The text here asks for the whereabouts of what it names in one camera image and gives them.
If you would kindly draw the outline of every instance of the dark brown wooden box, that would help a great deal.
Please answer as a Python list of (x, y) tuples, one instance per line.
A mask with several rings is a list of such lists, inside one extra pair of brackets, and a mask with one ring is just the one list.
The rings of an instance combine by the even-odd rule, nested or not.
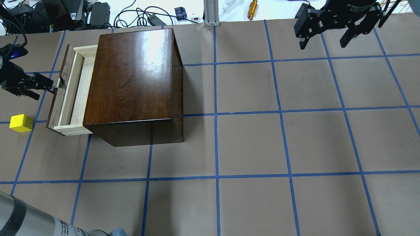
[(83, 127), (115, 147), (183, 142), (183, 68), (172, 29), (101, 35), (94, 60)]

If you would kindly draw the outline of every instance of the metal frame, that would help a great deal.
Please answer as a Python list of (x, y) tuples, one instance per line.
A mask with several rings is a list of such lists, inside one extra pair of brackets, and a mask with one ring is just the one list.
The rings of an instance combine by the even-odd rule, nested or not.
[(219, 26), (219, 1), (204, 0), (204, 25), (206, 27)]

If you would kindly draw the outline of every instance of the open drawer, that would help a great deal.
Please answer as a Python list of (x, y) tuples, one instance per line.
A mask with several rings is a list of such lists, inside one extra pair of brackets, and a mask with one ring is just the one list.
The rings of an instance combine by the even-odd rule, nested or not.
[(82, 124), (96, 51), (97, 45), (67, 46), (47, 128), (65, 136), (92, 133)]

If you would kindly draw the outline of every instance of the white label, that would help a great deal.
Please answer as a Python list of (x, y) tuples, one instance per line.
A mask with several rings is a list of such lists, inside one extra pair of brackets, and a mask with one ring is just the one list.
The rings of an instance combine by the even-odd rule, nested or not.
[(68, 225), (66, 222), (54, 217), (55, 228), (52, 236), (90, 236), (87, 232)]

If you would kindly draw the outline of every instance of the yellow cube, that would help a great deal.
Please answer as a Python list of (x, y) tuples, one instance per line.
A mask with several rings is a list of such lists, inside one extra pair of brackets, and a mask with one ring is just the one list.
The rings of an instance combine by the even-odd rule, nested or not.
[(26, 131), (31, 131), (33, 125), (34, 120), (31, 117), (25, 114), (20, 114), (12, 116), (12, 118), (10, 119), (9, 128), (18, 131), (19, 133), (22, 133)]

